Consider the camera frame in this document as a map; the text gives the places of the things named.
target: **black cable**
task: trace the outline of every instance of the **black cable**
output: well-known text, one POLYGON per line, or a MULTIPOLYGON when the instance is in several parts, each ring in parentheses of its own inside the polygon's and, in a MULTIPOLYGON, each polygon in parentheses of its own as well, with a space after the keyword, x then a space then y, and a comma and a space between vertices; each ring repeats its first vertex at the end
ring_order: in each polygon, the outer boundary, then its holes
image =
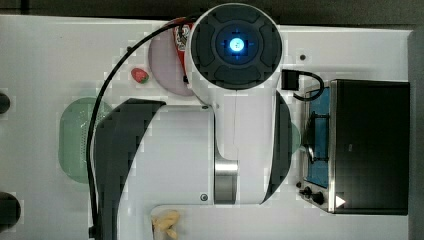
POLYGON ((295 93, 295 94, 293 94, 293 97, 296 98, 297 100, 304 101, 304 102, 310 102, 310 101, 313 101, 313 100, 319 98, 319 96, 321 96, 322 92, 324 91, 324 81, 322 80, 322 78, 320 78, 318 75, 316 75, 314 73, 297 71, 297 70, 286 70, 286 69, 284 69, 283 71, 296 72, 300 75, 315 78, 319 82, 319 91, 314 96, 305 98, 305 97, 301 97, 301 96, 299 96, 295 93))
POLYGON ((161 28, 159 28, 158 30, 154 31, 153 33, 151 33, 150 35, 148 35, 147 37, 143 38, 141 41, 139 41, 137 44, 135 44, 133 47, 129 47, 127 48, 127 52, 125 53, 125 55, 119 60, 119 62, 116 64, 116 66, 113 68, 113 70, 109 73, 109 76, 106 78, 106 80, 103 83, 102 88, 100 89, 99 94, 97 95, 96 98, 96 102, 94 104, 93 107, 93 113, 91 115, 91 119, 90 119, 90 126, 88 128, 88 133, 87 133, 87 144, 85 146, 86 149, 86 153, 85 153, 85 157, 86 157, 86 163, 87 163, 87 174, 88 174, 88 185, 90 188, 90 199, 91 199, 91 214, 92 214, 92 218, 93 218, 93 226, 97 226, 97 220, 98 220, 98 211, 97 211, 97 197, 96 197, 96 186, 94 183, 94 174, 93 174, 93 169, 91 167, 91 141, 93 139, 93 134, 94 134, 94 124, 96 122, 96 116, 97 113, 99 111, 99 107, 100 107, 100 102, 103 98, 103 95, 106 91, 107 86, 109 85, 110 81, 112 80, 113 76, 115 76, 116 72, 119 70, 119 68, 122 66, 122 64, 131 56, 131 54, 133 54, 141 45, 143 45, 144 43, 146 43, 147 41, 149 41, 150 39, 154 38, 155 36, 157 36, 158 34, 169 30, 171 28, 175 28, 178 27, 180 25, 184 25, 187 23, 191 23, 196 21, 197 17, 186 17, 185 20, 178 22, 178 23, 170 23, 167 24, 161 28))

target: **translucent green bowl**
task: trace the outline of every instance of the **translucent green bowl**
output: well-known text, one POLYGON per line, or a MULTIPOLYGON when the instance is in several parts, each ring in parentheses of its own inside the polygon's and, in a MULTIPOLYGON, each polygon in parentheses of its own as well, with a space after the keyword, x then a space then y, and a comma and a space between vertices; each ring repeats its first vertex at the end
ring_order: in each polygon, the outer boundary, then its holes
MULTIPOLYGON (((95 98, 78 99, 60 118, 59 163, 66 175, 79 183, 88 183, 85 145, 95 102, 95 98)), ((95 126, 111 111, 112 108, 102 102, 95 126)))

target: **white table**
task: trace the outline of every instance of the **white table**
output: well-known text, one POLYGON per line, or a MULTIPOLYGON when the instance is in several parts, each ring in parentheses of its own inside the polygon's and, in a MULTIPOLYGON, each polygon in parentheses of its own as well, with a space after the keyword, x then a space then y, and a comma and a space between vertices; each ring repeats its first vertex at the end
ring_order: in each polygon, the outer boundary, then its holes
MULTIPOLYGON (((62 112, 71 102, 95 96, 127 46, 162 21, 0 16, 0 90, 12 100, 0 116, 0 190, 14 193, 23 207, 4 240, 87 239, 88 186, 73 182, 59 166, 62 112)), ((280 26, 285 67, 335 78, 407 81, 409 31, 280 26), (301 61, 299 56, 306 55, 301 61)), ((177 97, 153 78, 130 79, 147 67, 148 45, 132 56, 112 81, 105 101, 116 107, 128 97, 198 104, 177 97)), ((299 124, 299 104, 290 105, 299 124)), ((181 240, 195 239, 370 239, 406 240, 407 216, 331 215, 297 196, 299 163, 263 206, 177 207, 181 240)), ((170 207, 163 206, 155 212, 170 207)))

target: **white surface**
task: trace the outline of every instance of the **white surface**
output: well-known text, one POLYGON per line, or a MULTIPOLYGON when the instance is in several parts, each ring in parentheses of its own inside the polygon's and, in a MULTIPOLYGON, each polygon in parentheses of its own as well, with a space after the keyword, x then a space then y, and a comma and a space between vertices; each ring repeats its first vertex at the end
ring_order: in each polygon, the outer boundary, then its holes
POLYGON ((159 109, 125 183, 118 239, 153 240, 150 213, 156 206, 213 204, 213 118, 211 109, 200 106, 159 109), (200 200, 202 194, 207 201, 200 200))
MULTIPOLYGON (((0 190, 23 203, 23 216, 1 239, 87 239, 88 187, 70 180, 57 157, 59 119, 72 101, 94 96, 126 47, 164 22, 0 16, 0 90, 12 99, 0 117, 0 190)), ((409 31, 287 27, 285 66, 338 78, 407 80, 409 31), (300 61, 299 55, 307 56, 300 61)), ((154 79, 138 85, 134 66, 147 64, 147 45, 112 81, 106 101, 128 97, 199 104, 176 97, 154 79)), ((299 126, 297 104, 288 102, 299 126)), ((290 176, 264 206, 185 207, 178 226, 191 239, 393 239, 408 238, 406 216, 328 215, 296 196, 294 159, 290 176)))

